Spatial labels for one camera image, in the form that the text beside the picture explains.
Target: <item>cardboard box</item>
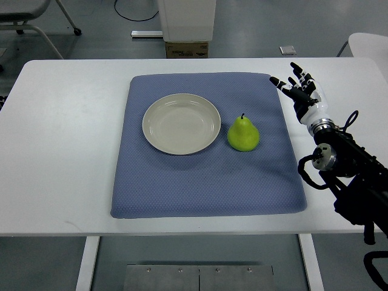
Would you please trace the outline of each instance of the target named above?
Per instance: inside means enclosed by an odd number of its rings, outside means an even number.
[[[209,42],[166,42],[167,59],[207,58]]]

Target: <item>pear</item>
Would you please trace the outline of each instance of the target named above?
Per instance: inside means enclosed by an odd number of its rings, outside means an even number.
[[[260,134],[258,129],[242,114],[237,117],[235,123],[229,128],[228,142],[240,152],[249,152],[259,143]]]

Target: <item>blue cloth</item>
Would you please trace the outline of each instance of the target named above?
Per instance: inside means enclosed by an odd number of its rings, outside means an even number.
[[[221,115],[208,148],[187,156],[150,145],[142,132],[148,107],[166,95],[192,93]],[[260,132],[251,152],[239,152],[227,131],[245,113]],[[268,215],[303,211],[301,178],[276,88],[269,75],[200,73],[133,78],[124,115],[113,189],[115,218]]]

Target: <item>ceramic plate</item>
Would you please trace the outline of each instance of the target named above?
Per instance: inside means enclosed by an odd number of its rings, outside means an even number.
[[[203,97],[179,93],[163,97],[145,112],[142,129],[151,145],[172,155],[209,146],[221,128],[216,107]]]

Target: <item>metal plate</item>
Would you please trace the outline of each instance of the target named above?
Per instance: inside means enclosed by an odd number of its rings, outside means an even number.
[[[272,266],[128,265],[124,291],[275,291]]]
[[[275,291],[272,266],[201,266],[200,291]]]
[[[198,291],[198,266],[127,265],[124,291]]]

